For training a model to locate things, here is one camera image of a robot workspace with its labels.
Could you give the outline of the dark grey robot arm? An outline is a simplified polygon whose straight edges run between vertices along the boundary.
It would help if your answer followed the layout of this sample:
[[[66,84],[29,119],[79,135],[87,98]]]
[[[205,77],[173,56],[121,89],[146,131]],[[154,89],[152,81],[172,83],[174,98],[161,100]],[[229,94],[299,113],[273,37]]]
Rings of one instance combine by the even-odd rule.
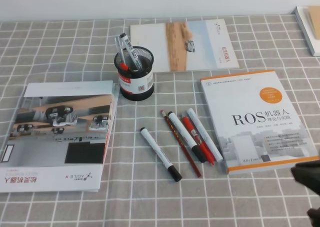
[[[290,171],[296,182],[304,185],[318,196],[320,195],[319,160],[297,163]],[[307,215],[313,227],[320,226],[320,208],[310,208],[307,211]]]

